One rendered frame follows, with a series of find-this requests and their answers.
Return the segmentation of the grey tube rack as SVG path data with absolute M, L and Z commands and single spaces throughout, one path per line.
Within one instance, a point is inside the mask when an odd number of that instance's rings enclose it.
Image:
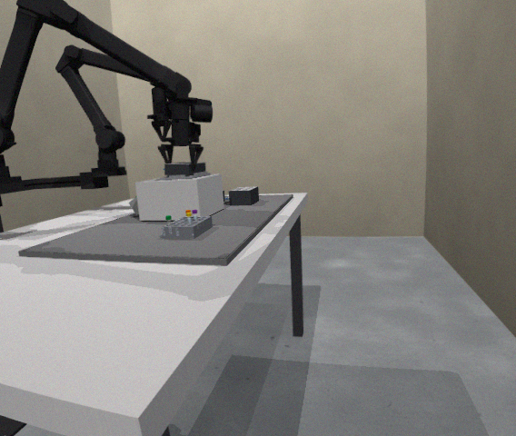
M 192 217 L 192 216 L 191 216 Z M 192 222 L 187 222 L 187 216 L 172 222 L 171 226 L 162 226 L 163 239 L 194 239 L 213 227 L 212 216 L 197 216 Z

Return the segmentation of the grey flat rectangular mat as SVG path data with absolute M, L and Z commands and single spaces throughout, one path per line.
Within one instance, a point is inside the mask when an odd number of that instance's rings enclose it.
M 292 200 L 293 194 L 259 195 L 252 205 L 230 205 L 212 216 L 213 227 L 194 239 L 163 239 L 167 221 L 130 216 L 18 251 L 19 256 L 76 260 L 227 266 Z

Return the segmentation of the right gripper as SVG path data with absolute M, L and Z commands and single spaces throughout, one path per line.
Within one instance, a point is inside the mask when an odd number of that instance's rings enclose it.
M 203 151 L 203 146 L 200 144 L 191 144 L 191 142 L 199 143 L 199 138 L 189 137 L 189 122 L 190 120 L 179 120 L 179 123 L 177 123 L 176 120 L 172 120 L 172 137 L 162 137 L 162 142 L 169 142 L 170 144 L 161 144 L 161 146 L 158 146 L 158 150 L 165 163 L 171 164 L 174 146 L 189 146 L 191 165 L 194 170 Z M 167 151 L 168 159 L 165 151 Z

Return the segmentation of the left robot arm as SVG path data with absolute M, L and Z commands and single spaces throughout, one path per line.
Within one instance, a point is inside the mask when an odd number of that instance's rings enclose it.
M 55 70 L 57 73 L 60 73 L 69 84 L 75 97 L 83 107 L 94 127 L 94 132 L 96 134 L 95 140 L 99 149 L 99 160 L 97 160 L 98 168 L 91 168 L 91 170 L 92 172 L 125 171 L 125 167 L 119 167 L 118 159 L 116 159 L 116 152 L 108 152 L 121 149 L 124 146 L 125 137 L 121 132 L 116 131 L 114 126 L 112 126 L 106 119 L 104 113 L 79 74 L 78 69 L 84 64 L 103 68 L 119 74 L 126 74 L 150 82 L 151 85 L 155 86 L 155 88 L 152 89 L 153 102 L 163 100 L 155 102 L 156 114 L 171 115 L 171 104 L 174 104 L 173 97 L 162 90 L 162 88 L 153 84 L 147 78 L 142 77 L 137 72 L 134 72 L 134 70 L 121 64 L 107 54 L 100 54 L 84 48 L 79 49 L 74 45 L 68 45 L 65 47 Z

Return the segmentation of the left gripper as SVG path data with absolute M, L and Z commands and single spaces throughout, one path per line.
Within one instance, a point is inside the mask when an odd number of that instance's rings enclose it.
M 160 101 L 163 101 L 163 100 L 158 100 L 158 101 L 154 101 L 153 102 L 154 114 L 147 115 L 147 119 L 154 119 L 152 121 L 152 126 L 153 126 L 154 130 L 157 132 L 160 140 L 162 141 L 162 137 L 166 137 L 167 136 L 167 133 L 168 133 L 168 131 L 170 129 L 170 126 L 172 124 L 172 121 L 170 121 L 170 120 L 172 120 L 172 118 L 171 118 L 171 115 L 168 115 L 168 114 L 156 114 L 156 104 L 155 104 L 155 102 L 160 102 Z M 162 121 L 162 122 L 158 122 L 158 121 Z M 161 128 L 160 128 L 162 126 L 164 127 L 163 135 L 162 135 Z

